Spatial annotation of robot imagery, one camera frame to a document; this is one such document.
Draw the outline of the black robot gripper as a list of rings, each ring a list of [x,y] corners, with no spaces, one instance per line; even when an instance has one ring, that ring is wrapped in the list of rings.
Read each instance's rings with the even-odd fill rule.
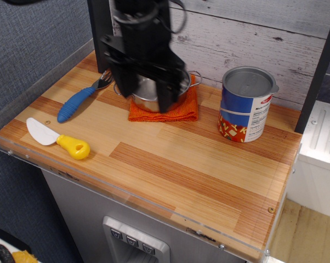
[[[170,49],[175,33],[170,25],[169,1],[115,1],[112,17],[120,36],[107,36],[105,53],[119,91],[125,98],[138,88],[138,75],[156,81],[158,111],[166,113],[186,99],[185,63]]]

